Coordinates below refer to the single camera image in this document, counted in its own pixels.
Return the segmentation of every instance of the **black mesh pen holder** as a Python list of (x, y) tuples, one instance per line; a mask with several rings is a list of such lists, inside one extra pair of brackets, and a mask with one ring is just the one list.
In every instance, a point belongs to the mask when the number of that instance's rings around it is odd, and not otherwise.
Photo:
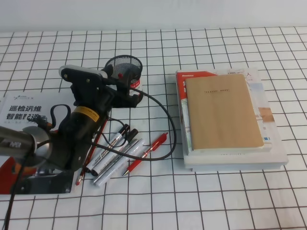
[[(108, 75), (108, 78), (116, 79), (127, 86), (142, 90), (142, 84), (140, 81), (143, 65), (141, 61), (131, 55), (119, 55), (111, 58), (105, 65), (105, 69), (112, 69), (113, 73)], [(143, 95), (129, 90), (129, 95), (138, 95), (139, 101), (142, 100)]]

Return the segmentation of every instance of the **red pen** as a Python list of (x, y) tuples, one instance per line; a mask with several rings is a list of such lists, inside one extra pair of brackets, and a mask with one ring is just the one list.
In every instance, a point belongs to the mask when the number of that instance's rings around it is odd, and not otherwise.
[[(159, 136), (159, 138), (157, 140), (155, 140), (154, 143), (151, 146), (148, 147), (148, 149), (145, 150), (145, 152), (143, 153), (143, 155), (141, 157), (142, 158), (147, 157), (147, 155), (151, 151), (155, 151), (160, 145), (162, 145), (166, 141), (167, 134), (168, 133), (164, 133), (161, 136)], [(123, 176), (127, 175), (128, 173), (130, 173), (136, 166), (139, 165), (139, 163), (141, 163), (141, 160), (135, 160), (131, 165), (128, 166), (128, 168), (125, 171), (125, 173), (123, 174)]]

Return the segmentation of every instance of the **table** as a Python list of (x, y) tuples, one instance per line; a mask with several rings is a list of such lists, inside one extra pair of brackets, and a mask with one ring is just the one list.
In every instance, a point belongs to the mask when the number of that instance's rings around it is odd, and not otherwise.
[[(114, 55), (138, 57), (143, 90), (169, 110), (178, 146), (169, 159), (118, 172), (94, 189), (90, 176), (68, 195), (18, 195), (11, 230), (306, 229), (307, 27), (0, 33), (0, 96), (69, 87), (58, 68), (101, 69)], [(177, 108), (178, 69), (257, 67), (289, 163), (280, 170), (194, 173), (184, 169)], [(140, 130), (147, 144), (170, 131), (163, 111), (144, 98), (113, 118)], [(115, 132), (111, 123), (106, 132)], [(170, 150), (170, 140), (154, 156)], [(0, 196), (0, 225), (9, 197)]]

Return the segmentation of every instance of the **red pen cap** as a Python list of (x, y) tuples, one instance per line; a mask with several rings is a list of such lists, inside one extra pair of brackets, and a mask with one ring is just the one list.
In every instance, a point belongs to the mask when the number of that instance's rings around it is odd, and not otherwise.
[(162, 134), (153, 144), (152, 144), (152, 151), (155, 151), (161, 144), (163, 144), (166, 141), (168, 133)]

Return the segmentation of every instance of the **notebook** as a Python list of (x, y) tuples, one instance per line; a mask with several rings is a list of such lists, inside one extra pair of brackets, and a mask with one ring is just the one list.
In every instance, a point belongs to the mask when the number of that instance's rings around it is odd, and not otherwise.
[(242, 74), (186, 79), (192, 149), (264, 145)]

